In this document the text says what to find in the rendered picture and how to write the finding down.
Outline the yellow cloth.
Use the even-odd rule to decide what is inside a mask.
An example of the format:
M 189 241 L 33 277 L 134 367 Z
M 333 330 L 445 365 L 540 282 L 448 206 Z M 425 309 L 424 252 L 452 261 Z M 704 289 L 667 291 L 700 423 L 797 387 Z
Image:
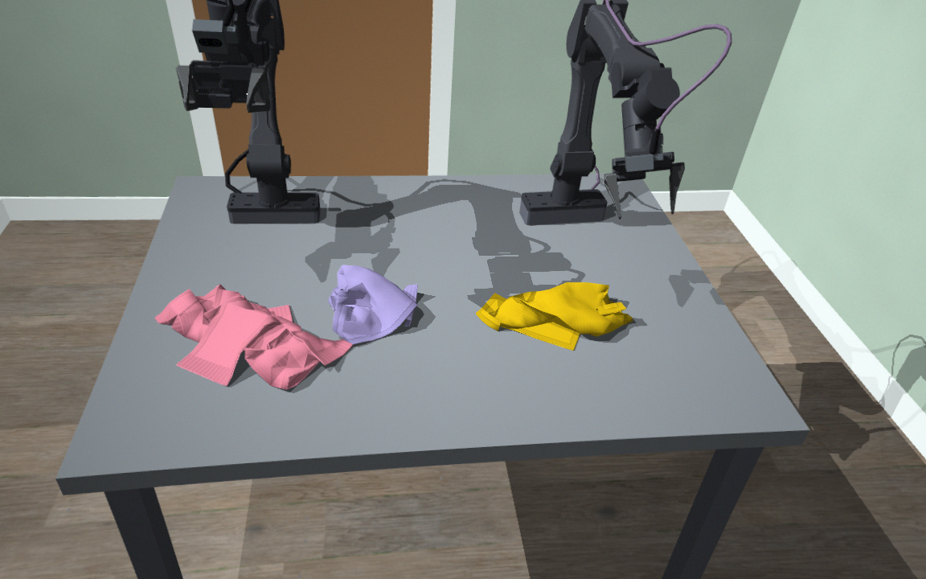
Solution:
M 566 282 L 543 290 L 515 294 L 504 299 L 493 294 L 477 316 L 498 332 L 499 327 L 523 333 L 574 351 L 580 334 L 594 336 L 613 332 L 632 322 L 621 302 L 608 298 L 609 285 Z

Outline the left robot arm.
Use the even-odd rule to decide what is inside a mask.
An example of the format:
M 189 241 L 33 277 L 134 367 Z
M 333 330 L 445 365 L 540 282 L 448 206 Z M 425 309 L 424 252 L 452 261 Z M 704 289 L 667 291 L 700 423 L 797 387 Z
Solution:
M 561 142 L 550 168 L 554 190 L 522 193 L 528 211 L 607 207 L 601 191 L 580 190 L 582 177 L 588 177 L 596 165 L 592 118 L 605 63 L 613 98 L 631 98 L 621 104 L 622 131 L 632 125 L 657 128 L 655 120 L 680 96 L 672 69 L 659 63 L 653 48 L 629 43 L 607 5 L 597 5 L 596 0 L 580 0 L 566 47 L 571 58 L 571 94 Z

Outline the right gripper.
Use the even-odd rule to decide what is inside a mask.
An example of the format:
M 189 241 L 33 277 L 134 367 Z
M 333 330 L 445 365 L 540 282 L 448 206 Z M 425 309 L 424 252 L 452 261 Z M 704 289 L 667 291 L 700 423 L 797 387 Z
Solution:
M 248 113 L 271 110 L 267 68 L 245 63 L 238 44 L 229 43 L 228 54 L 205 56 L 176 68 L 186 111 L 230 109 L 232 103 L 247 103 Z

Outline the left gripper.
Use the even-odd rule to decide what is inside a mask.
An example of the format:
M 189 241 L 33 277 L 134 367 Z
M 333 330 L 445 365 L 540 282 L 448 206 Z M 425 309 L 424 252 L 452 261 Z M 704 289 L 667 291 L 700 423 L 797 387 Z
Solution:
M 629 157 L 630 155 L 659 154 L 658 135 L 653 135 L 654 129 L 656 129 L 654 125 L 645 125 L 644 129 L 637 129 L 636 125 L 632 125 L 632 127 L 624 129 L 622 134 L 624 134 L 625 155 Z M 650 134 L 653 140 L 651 140 Z M 674 153 L 664 153 L 664 160 L 654 161 L 653 170 L 627 172 L 625 169 L 625 156 L 623 158 L 613 158 L 613 172 L 610 175 L 605 175 L 605 187 L 611 198 L 613 198 L 618 219 L 621 218 L 621 206 L 617 181 L 645 179 L 646 172 L 658 170 L 671 170 L 671 214 L 674 214 L 676 195 L 685 170 L 684 162 L 674 162 Z

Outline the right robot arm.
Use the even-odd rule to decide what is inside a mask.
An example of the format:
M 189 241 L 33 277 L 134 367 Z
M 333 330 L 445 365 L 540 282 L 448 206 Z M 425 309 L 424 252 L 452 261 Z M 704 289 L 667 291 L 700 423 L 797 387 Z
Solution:
M 234 14 L 238 12 L 241 23 L 239 31 L 235 23 L 232 27 L 225 27 L 221 21 L 227 11 L 227 0 L 207 0 L 210 21 L 194 19 L 192 26 L 196 47 L 201 54 L 228 54 L 229 43 L 236 43 L 245 63 L 254 63 L 255 58 L 258 66 L 267 68 L 271 110 L 252 113 L 246 157 L 250 179 L 257 180 L 260 193 L 229 194 L 227 211 L 316 212 L 318 193 L 287 193 L 286 179 L 291 174 L 291 160 L 281 142 L 275 92 L 279 49 L 285 49 L 279 0 L 251 0 L 247 12 L 244 1 L 232 0 Z

